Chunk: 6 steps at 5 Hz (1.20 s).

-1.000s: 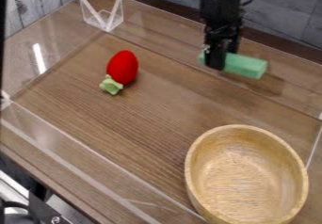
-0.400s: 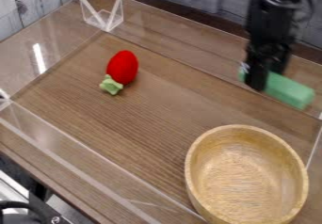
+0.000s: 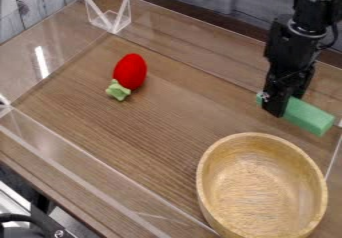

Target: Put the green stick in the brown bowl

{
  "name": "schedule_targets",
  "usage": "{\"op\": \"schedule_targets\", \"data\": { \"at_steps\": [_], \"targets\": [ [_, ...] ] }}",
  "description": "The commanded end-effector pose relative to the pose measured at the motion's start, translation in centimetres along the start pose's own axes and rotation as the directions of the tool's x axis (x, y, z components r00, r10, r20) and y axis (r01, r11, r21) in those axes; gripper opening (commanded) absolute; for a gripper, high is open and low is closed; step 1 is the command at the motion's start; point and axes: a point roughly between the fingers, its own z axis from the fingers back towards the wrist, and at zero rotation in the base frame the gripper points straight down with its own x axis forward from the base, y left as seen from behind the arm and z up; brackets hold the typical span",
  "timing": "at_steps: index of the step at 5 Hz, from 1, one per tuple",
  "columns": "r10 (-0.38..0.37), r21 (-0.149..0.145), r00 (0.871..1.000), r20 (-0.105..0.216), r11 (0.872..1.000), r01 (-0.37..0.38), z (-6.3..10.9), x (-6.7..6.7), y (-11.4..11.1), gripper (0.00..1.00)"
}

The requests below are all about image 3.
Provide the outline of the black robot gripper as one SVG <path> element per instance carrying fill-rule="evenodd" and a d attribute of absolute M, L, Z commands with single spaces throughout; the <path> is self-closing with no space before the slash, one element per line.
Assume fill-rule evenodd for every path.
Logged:
<path fill-rule="evenodd" d="M 285 114 L 291 95 L 301 99 L 310 85 L 319 53 L 322 30 L 306 27 L 290 15 L 271 23 L 265 57 L 270 68 L 262 92 L 262 108 L 277 118 Z"/>

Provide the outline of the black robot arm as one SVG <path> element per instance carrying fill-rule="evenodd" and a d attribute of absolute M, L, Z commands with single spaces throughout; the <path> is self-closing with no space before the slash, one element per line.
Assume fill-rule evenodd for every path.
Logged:
<path fill-rule="evenodd" d="M 262 108 L 275 117 L 285 115 L 291 97 L 303 97 L 317 58 L 338 41 L 342 21 L 342 0 L 294 0 L 293 9 L 274 19 L 265 48 L 270 68 Z"/>

